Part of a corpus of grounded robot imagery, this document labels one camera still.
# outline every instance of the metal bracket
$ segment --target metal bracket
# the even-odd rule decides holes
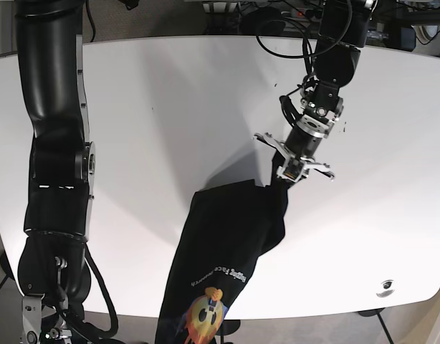
[[[42,332],[42,296],[24,296],[22,299],[22,342],[39,344]]]
[[[67,267],[67,261],[62,257],[55,257],[57,265],[57,291],[61,300],[59,301],[59,309],[67,310],[69,308],[69,298],[67,293],[62,289],[61,271]],[[63,344],[72,344],[72,331],[67,327],[65,320],[59,316],[56,325],[46,334],[47,339],[63,340]]]
[[[294,153],[288,150],[283,143],[273,138],[271,134],[265,133],[262,135],[256,133],[254,138],[273,147],[284,158],[284,163],[278,167],[276,171],[278,178],[297,183],[302,178],[306,178],[310,170],[316,170],[330,178],[331,181],[335,179],[335,174],[331,172],[329,165],[326,163],[317,163],[314,158],[301,157],[300,160],[296,160]]]

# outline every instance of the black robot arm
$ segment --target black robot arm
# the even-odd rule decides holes
[[[34,137],[29,157],[26,245],[18,266],[24,343],[99,343],[118,331],[110,296],[88,248],[95,147],[82,66],[85,0],[16,0],[21,86]],[[96,275],[108,331],[83,322]],[[56,313],[43,317],[42,307]]]
[[[255,135],[257,140],[277,150],[273,158],[272,183],[290,187],[307,178],[310,170],[316,170],[331,180],[335,178],[330,166],[317,163],[314,154],[341,116],[343,99],[338,93],[354,76],[360,57],[358,48],[365,46],[375,7],[375,0],[326,1],[312,54],[314,70],[295,91],[279,99],[292,131],[285,143],[278,142],[269,133]],[[298,90],[301,113],[290,99],[290,95]]]

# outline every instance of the black t-shirt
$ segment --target black t-shirt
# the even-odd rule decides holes
[[[208,344],[285,234],[287,188],[244,181],[195,193],[166,285],[155,344]]]

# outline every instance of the gray floor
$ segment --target gray floor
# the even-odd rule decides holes
[[[206,27],[203,7],[198,2],[183,0],[140,1],[131,11],[118,0],[90,0],[96,24],[95,42],[115,39],[202,34]],[[92,30],[86,13],[83,34],[89,41]]]

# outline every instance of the screw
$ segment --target screw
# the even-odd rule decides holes
[[[62,257],[55,257],[56,260],[56,266],[60,267],[61,269],[64,269],[67,267],[67,261]]]
[[[383,288],[384,289],[389,289],[392,286],[392,282],[391,281],[387,281],[383,283]]]
[[[51,336],[51,338],[56,339],[59,337],[60,333],[56,328],[52,328],[49,332],[49,335]]]

